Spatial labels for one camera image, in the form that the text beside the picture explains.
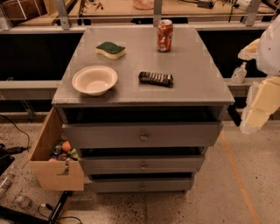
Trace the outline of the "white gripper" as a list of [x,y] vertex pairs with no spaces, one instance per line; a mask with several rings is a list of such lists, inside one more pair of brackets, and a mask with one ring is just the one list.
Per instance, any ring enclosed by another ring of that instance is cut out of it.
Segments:
[[280,15],[262,36],[238,53],[241,60],[256,60],[257,69],[270,76],[249,88],[246,107],[241,115],[242,133],[257,132],[280,108]]

